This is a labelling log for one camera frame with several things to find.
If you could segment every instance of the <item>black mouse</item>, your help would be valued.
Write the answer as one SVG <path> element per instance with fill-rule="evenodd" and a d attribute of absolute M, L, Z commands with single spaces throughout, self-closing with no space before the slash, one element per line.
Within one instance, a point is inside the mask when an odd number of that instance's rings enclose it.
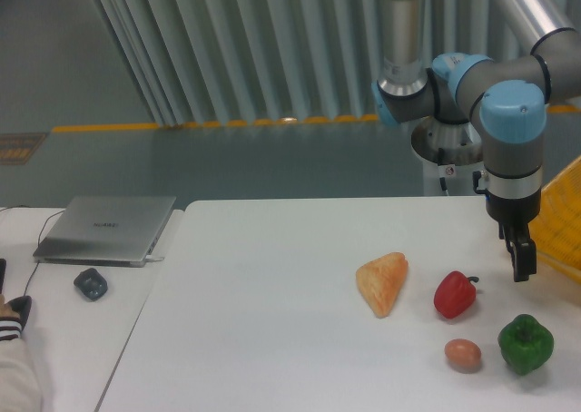
<path fill-rule="evenodd" d="M 90 301 L 96 301 L 107 292 L 107 280 L 96 269 L 83 271 L 74 280 L 74 285 Z"/>
<path fill-rule="evenodd" d="M 8 304 L 20 316 L 20 326 L 24 330 L 30 315 L 30 309 L 33 306 L 33 299 L 30 296 L 20 296 L 10 300 Z"/>

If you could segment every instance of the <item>white desk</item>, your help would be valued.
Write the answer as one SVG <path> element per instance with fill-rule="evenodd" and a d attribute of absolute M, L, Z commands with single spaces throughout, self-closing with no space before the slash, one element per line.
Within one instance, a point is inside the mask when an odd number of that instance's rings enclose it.
<path fill-rule="evenodd" d="M 6 259 L 4 294 L 21 295 L 34 269 L 33 252 L 44 221 L 59 210 L 0 212 L 0 257 Z M 153 255 L 168 250 L 183 211 L 175 211 Z M 45 233 L 58 216 L 49 221 Z M 88 266 L 40 264 L 28 294 L 33 308 L 24 338 L 43 391 L 45 412 L 93 411 L 163 262 L 140 269 L 97 267 L 109 289 L 96 302 L 78 292 L 74 278 Z"/>
<path fill-rule="evenodd" d="M 355 271 L 394 250 L 408 279 L 376 319 Z M 451 270 L 481 281 L 445 321 L 432 301 Z M 580 291 L 543 266 L 514 283 L 483 198 L 195 202 L 100 410 L 578 410 Z M 556 338 L 523 378 L 497 345 L 520 313 Z M 448 366 L 452 338 L 482 348 L 478 373 Z"/>

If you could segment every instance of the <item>sleeve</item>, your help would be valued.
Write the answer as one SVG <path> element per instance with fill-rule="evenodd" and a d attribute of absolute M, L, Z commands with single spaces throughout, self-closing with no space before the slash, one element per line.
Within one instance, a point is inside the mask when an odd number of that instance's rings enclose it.
<path fill-rule="evenodd" d="M 0 318 L 0 412 L 39 412 L 41 391 L 20 320 Z"/>

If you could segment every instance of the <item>silver laptop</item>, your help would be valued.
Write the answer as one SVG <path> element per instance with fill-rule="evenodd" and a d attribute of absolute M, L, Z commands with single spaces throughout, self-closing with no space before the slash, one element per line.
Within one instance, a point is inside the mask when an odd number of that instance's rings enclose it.
<path fill-rule="evenodd" d="M 75 197 L 33 256 L 58 264 L 142 267 L 175 197 Z"/>

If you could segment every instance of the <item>yellow basket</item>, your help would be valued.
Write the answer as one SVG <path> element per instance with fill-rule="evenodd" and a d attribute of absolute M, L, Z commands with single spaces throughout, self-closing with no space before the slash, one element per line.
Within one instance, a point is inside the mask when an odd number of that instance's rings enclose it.
<path fill-rule="evenodd" d="M 581 283 L 581 156 L 543 188 L 529 229 L 538 260 Z"/>

